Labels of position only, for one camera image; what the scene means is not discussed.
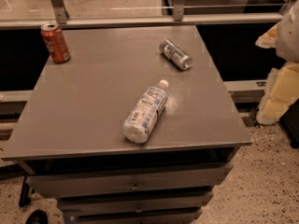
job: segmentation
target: bottle cap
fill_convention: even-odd
[[[169,87],[169,83],[167,80],[162,79],[159,83],[164,84],[167,88]]]

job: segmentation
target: bottle label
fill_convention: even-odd
[[[145,133],[150,135],[157,119],[162,114],[167,100],[166,91],[157,87],[149,87],[138,101],[131,115],[131,125],[141,125]]]

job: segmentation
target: can lid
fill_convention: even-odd
[[[58,27],[58,23],[56,22],[51,22],[51,23],[46,23],[41,26],[41,30],[48,32],[48,31],[54,31]]]
[[[167,88],[169,87],[169,83],[167,80],[162,79],[159,83],[164,84]]]

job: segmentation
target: drawer cabinet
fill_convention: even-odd
[[[48,60],[4,158],[58,201],[65,224],[193,222],[251,142],[196,27],[76,29],[64,37],[72,59]],[[181,72],[161,54],[166,38],[192,56],[191,69]],[[147,143],[132,143],[124,119],[160,79],[170,83],[165,111]]]

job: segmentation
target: drawer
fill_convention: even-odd
[[[29,176],[27,184],[45,198],[182,189],[220,184],[231,163],[196,164],[71,175]]]
[[[90,217],[77,217],[80,224],[164,224],[169,222],[192,222],[199,218],[198,208],[163,210],[143,214],[114,214]]]
[[[171,189],[99,197],[65,198],[58,201],[58,208],[68,216],[142,213],[151,210],[201,207],[206,205],[212,196],[212,191],[200,188]]]

